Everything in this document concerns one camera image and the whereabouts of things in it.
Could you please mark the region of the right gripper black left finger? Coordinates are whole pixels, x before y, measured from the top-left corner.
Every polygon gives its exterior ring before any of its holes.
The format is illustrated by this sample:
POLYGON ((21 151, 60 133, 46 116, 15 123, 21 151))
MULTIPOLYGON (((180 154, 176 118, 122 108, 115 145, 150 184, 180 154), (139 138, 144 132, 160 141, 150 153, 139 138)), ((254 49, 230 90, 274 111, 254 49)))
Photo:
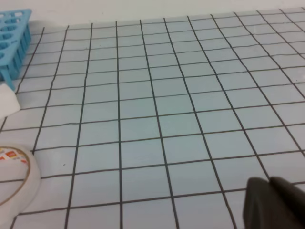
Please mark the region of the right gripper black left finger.
POLYGON ((246 229, 296 229, 298 219, 276 190, 262 178, 248 179, 243 209, 246 229))

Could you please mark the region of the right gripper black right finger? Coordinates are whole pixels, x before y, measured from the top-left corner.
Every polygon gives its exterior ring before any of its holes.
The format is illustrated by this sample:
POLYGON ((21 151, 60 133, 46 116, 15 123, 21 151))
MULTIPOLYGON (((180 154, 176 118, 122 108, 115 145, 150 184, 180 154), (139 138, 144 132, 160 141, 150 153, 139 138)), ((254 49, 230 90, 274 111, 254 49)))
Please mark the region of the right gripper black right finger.
POLYGON ((305 227, 305 193, 281 177, 271 177, 270 184, 299 223, 305 227))

